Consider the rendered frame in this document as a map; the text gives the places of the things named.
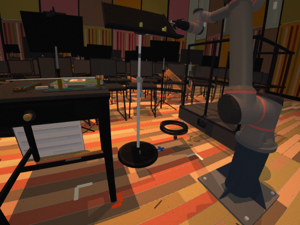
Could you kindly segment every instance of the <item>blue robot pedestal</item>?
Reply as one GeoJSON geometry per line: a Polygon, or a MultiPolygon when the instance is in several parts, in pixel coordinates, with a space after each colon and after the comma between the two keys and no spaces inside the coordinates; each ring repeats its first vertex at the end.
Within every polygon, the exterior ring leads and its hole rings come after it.
{"type": "Polygon", "coordinates": [[[198,180],[240,223],[253,225],[279,197],[259,182],[268,156],[237,143],[231,163],[198,180]]]}

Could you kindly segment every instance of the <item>round black base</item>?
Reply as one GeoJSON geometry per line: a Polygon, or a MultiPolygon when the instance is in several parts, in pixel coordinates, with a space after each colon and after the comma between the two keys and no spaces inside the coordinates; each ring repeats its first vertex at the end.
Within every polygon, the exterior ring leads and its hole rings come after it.
{"type": "Polygon", "coordinates": [[[152,165],[158,158],[158,150],[153,144],[140,142],[140,148],[136,147],[137,142],[124,144],[118,152],[119,161],[131,168],[144,168],[152,165]]]}

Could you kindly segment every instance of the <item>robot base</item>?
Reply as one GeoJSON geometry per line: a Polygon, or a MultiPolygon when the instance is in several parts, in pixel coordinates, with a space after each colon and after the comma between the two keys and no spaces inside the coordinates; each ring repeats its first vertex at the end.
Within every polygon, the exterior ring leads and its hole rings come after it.
{"type": "Polygon", "coordinates": [[[219,169],[207,173],[199,177],[198,180],[242,225],[253,225],[278,199],[279,195],[260,182],[266,210],[250,197],[239,198],[230,193],[226,197],[219,199],[225,189],[224,182],[226,177],[223,174],[228,174],[230,164],[228,163],[219,169]]]}

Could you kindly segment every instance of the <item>metal railing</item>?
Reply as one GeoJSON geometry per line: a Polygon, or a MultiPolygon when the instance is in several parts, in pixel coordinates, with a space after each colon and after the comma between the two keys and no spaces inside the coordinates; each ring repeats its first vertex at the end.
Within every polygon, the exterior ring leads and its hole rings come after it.
{"type": "MultiPolygon", "coordinates": [[[[283,89],[285,88],[285,82],[286,82],[287,74],[288,74],[290,64],[291,64],[291,60],[292,60],[292,55],[294,55],[295,52],[292,52],[292,51],[288,50],[287,48],[283,47],[282,45],[279,45],[279,44],[275,43],[274,41],[271,41],[271,40],[263,37],[261,34],[253,35],[253,39],[255,39],[255,46],[254,46],[254,51],[253,51],[253,65],[255,65],[255,60],[256,60],[257,55],[262,55],[262,54],[272,54],[273,55],[267,84],[264,85],[264,86],[254,85],[254,87],[266,88],[266,93],[268,93],[270,91],[270,88],[280,88],[280,94],[279,95],[282,96],[283,89]],[[257,50],[258,50],[258,42],[259,41],[263,41],[263,42],[266,42],[266,43],[274,46],[275,47],[274,51],[273,52],[258,52],[257,50]],[[281,85],[271,85],[273,75],[274,75],[274,71],[275,71],[276,62],[277,62],[277,57],[278,57],[279,54],[289,54],[289,58],[288,58],[286,69],[285,69],[285,75],[284,75],[284,78],[282,80],[281,85]]],[[[211,64],[214,65],[217,43],[229,42],[229,40],[230,39],[227,38],[227,39],[221,39],[221,40],[215,40],[215,41],[207,41],[207,42],[189,44],[188,49],[187,49],[187,64],[189,62],[189,52],[190,52],[190,48],[192,46],[215,44],[214,47],[213,47],[213,55],[212,55],[212,62],[211,62],[211,64]]],[[[213,66],[211,66],[211,69],[210,69],[210,78],[209,79],[188,76],[188,67],[186,67],[185,80],[184,80],[184,82],[185,82],[184,91],[181,95],[181,106],[185,106],[184,103],[185,103],[185,96],[186,96],[186,91],[187,91],[188,77],[192,78],[194,80],[206,80],[206,81],[209,82],[209,86],[208,86],[208,90],[207,90],[207,97],[206,97],[204,115],[202,115],[202,116],[207,117],[207,109],[208,109],[208,103],[209,103],[209,97],[210,97],[211,84],[215,83],[215,82],[222,83],[223,84],[222,93],[223,93],[224,88],[225,88],[225,84],[229,84],[228,82],[226,82],[226,74],[227,74],[228,67],[229,67],[229,52],[228,52],[227,63],[226,63],[225,77],[224,77],[223,81],[217,81],[217,80],[212,79],[213,70],[214,70],[213,66]]]]}

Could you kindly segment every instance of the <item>music stand desk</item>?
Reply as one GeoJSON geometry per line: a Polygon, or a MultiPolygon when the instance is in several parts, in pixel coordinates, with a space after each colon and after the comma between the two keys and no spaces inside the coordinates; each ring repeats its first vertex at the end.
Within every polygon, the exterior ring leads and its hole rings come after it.
{"type": "MultiPolygon", "coordinates": [[[[42,80],[42,86],[47,86],[55,80],[42,80]]],[[[117,201],[116,186],[113,170],[113,152],[109,112],[110,92],[106,90],[84,90],[68,92],[44,93],[44,90],[30,90],[27,92],[13,93],[12,89],[19,85],[24,85],[28,81],[15,81],[1,85],[0,90],[0,117],[2,118],[0,128],[24,127],[24,131],[29,143],[29,150],[23,156],[4,188],[0,191],[0,206],[7,197],[11,187],[15,183],[19,174],[27,171],[51,168],[77,162],[93,160],[96,158],[105,159],[106,175],[111,202],[117,201]],[[33,111],[33,120],[25,121],[23,115],[28,111],[33,111]],[[48,162],[40,160],[36,142],[31,126],[62,123],[76,120],[88,120],[90,118],[99,119],[99,136],[103,153],[82,155],[81,159],[73,161],[64,160],[48,162]],[[31,154],[36,165],[26,166],[31,154]]],[[[0,210],[0,222],[7,222],[4,214],[0,210]]]]}

